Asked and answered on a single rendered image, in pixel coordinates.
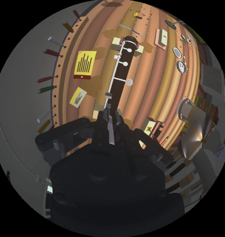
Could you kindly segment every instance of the gray wall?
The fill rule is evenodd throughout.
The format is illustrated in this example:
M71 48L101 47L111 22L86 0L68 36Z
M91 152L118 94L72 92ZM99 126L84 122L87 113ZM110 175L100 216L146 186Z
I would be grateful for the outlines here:
M12 51L10 56L2 55L2 61L6 61L0 73L0 122L3 132L23 164L33 174L41 176L44 183L46 183L45 178L49 176L50 166L36 147L35 137L39 128L50 119L49 114L41 123L37 122L37 118L50 108L50 92L37 94L37 90L50 86L51 81L37 83L37 80L52 75L55 57L42 51L51 49L57 52L59 46L48 42L48 38L52 36L62 41L67 34L67 29L62 23L66 21L72 25L77 19L73 10L76 9L79 14L82 14L95 2L97 0L70 6L50 15L42 22L39 22L36 17L36 26L31 30L29 28L30 31L14 49L8 50ZM19 25L19 23L13 18L11 25ZM15 158L5 143L1 130L0 164L1 177L6 181L2 195L9 197L10 201L14 194L17 200L21 197L43 216L45 184L36 182L34 176ZM12 186L5 177L7 170L10 171Z

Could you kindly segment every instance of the white round knob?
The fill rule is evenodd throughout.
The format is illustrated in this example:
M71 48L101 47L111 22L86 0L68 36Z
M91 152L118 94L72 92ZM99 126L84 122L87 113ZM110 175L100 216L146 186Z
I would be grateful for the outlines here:
M127 79L126 80L126 85L132 86L133 85L133 81L131 79Z

